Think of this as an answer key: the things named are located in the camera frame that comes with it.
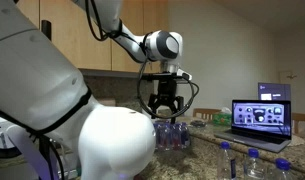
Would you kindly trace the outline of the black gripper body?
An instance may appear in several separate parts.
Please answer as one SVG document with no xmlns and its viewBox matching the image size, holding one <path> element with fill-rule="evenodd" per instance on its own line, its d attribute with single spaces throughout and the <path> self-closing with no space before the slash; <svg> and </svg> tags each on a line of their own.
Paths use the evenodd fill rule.
<svg viewBox="0 0 305 180">
<path fill-rule="evenodd" d="M 170 101 L 175 98 L 176 82 L 174 80 L 160 80 L 158 83 L 159 100 Z"/>
</svg>

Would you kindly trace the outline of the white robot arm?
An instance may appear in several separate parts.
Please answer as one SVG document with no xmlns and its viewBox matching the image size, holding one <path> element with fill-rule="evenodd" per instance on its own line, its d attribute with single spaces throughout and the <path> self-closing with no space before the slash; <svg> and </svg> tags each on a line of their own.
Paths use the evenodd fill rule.
<svg viewBox="0 0 305 180">
<path fill-rule="evenodd" d="M 81 180 L 133 180 L 154 154 L 150 118 L 100 104 L 15 0 L 0 0 L 0 117 L 76 152 Z"/>
</svg>

